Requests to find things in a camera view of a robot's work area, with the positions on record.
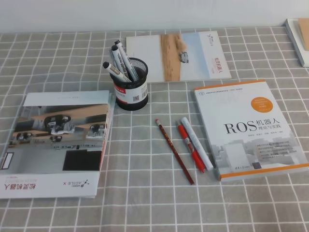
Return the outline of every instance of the pen holder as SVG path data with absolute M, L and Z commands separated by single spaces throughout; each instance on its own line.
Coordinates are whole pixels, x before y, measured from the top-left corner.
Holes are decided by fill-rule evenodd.
M 121 82 L 110 74 L 115 88 L 116 103 L 124 110 L 139 110 L 148 102 L 147 90 L 147 64 L 137 58 L 130 58 L 132 66 L 139 76 L 138 81 Z

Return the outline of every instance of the sticker on pen holder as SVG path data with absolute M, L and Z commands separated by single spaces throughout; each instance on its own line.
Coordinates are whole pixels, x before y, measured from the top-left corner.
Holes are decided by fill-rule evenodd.
M 147 97 L 147 81 L 137 88 L 125 89 L 114 84 L 116 98 L 125 104 L 141 102 Z

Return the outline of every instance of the book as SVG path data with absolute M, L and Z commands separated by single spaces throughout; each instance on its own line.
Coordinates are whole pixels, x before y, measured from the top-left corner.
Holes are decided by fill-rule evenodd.
M 306 43 L 308 42 L 308 32 L 305 29 L 307 25 L 308 28 L 308 21 L 304 19 L 300 19 L 301 24 L 303 25 L 302 28 L 299 24 L 299 19 L 289 18 L 286 20 L 285 26 L 292 41 L 296 53 L 298 55 L 299 61 L 303 67 L 309 67 L 309 50 L 306 49 Z
M 308 169 L 307 158 L 265 81 L 194 92 L 221 181 Z
M 147 64 L 148 83 L 231 78 L 216 31 L 127 37 L 126 52 Z
M 0 164 L 0 198 L 95 197 L 115 96 L 29 93 Z

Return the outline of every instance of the sand image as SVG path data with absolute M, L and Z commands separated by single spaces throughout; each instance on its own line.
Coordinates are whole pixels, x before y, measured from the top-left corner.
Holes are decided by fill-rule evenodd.
M 162 66 L 165 81 L 180 81 L 179 54 L 187 50 L 181 34 L 160 35 Z

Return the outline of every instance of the pen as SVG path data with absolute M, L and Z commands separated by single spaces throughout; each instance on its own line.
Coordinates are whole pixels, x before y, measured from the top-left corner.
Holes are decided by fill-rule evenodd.
M 127 67 L 133 81 L 138 81 L 139 80 L 139 76 L 137 75 L 136 71 L 135 71 L 135 68 L 133 67 L 133 65 L 131 64 L 130 62 L 130 59 L 129 57 L 127 56 L 125 50 L 124 50 L 124 47 L 122 46 L 122 43 L 120 42 L 120 40 L 117 40 L 115 42 L 115 45 L 118 47 L 119 49 L 119 52 L 121 54 L 121 57 L 122 57 L 122 60 L 124 61 L 125 63 L 125 66 Z
M 193 158 L 197 168 L 202 173 L 204 173 L 204 170 L 205 170 L 206 167 L 205 167 L 203 161 L 200 159 L 199 154 L 194 149 L 194 147 L 193 147 L 193 145 L 192 145 L 192 143 L 189 139 L 189 135 L 185 131 L 185 128 L 183 127 L 183 125 L 181 123 L 179 123 L 179 121 L 177 121 L 177 124 L 178 124 L 178 131 L 179 131 L 180 135 L 182 136 L 184 143 L 187 144 L 187 146 L 189 147 L 189 149 L 191 151 L 192 158 Z
M 112 65 L 113 65 L 113 66 L 116 66 L 116 67 L 119 69 L 119 67 L 118 67 L 117 64 L 116 64 L 114 54 L 112 53 L 112 49 L 109 49 L 108 52 L 109 52 L 109 54 L 110 54 L 110 57 L 112 58 Z
M 107 71 L 110 72 L 114 77 L 117 78 L 117 80 L 121 82 L 131 82 L 130 79 L 126 78 L 118 69 L 116 69 L 112 64 L 109 62 L 104 62 L 103 63 L 103 68 L 107 69 Z
M 169 139 L 168 134 L 166 134 L 166 132 L 165 132 L 163 126 L 161 125 L 159 119 L 156 119 L 155 122 L 158 125 L 158 127 L 160 128 L 164 138 L 168 142 L 169 147 L 172 149 L 172 151 L 173 151 L 173 153 L 175 155 L 175 158 L 178 161 L 178 163 L 181 166 L 181 168 L 183 169 L 183 172 L 184 172 L 185 176 L 187 177 L 188 181 L 190 182 L 191 185 L 193 185 L 194 181 L 193 181 L 192 177 L 190 176 L 190 174 L 189 174 L 188 170 L 186 169 L 185 165 L 183 164 L 182 159 L 180 158 L 179 154 L 177 153 L 174 145 L 172 144 L 172 141 Z
M 183 123 L 183 126 L 184 126 L 185 130 L 187 131 L 190 139 L 192 140 L 197 152 L 199 153 L 201 159 L 203 160 L 207 170 L 211 171 L 213 169 L 213 165 L 212 165 L 211 161 L 209 160 L 208 155 L 206 154 L 204 148 L 202 147 L 202 144 L 198 140 L 197 135 L 195 134 L 194 130 L 192 129 L 188 119 L 186 117 L 183 117 L 182 123 Z
M 125 67 L 125 64 L 121 58 L 121 54 L 119 52 L 119 49 L 116 45 L 113 45 L 112 46 L 112 54 L 114 56 L 114 59 L 115 59 L 115 62 L 117 64 L 117 67 L 119 69 L 119 71 L 125 75 L 127 78 L 129 78 L 127 72 L 126 72 L 126 67 Z

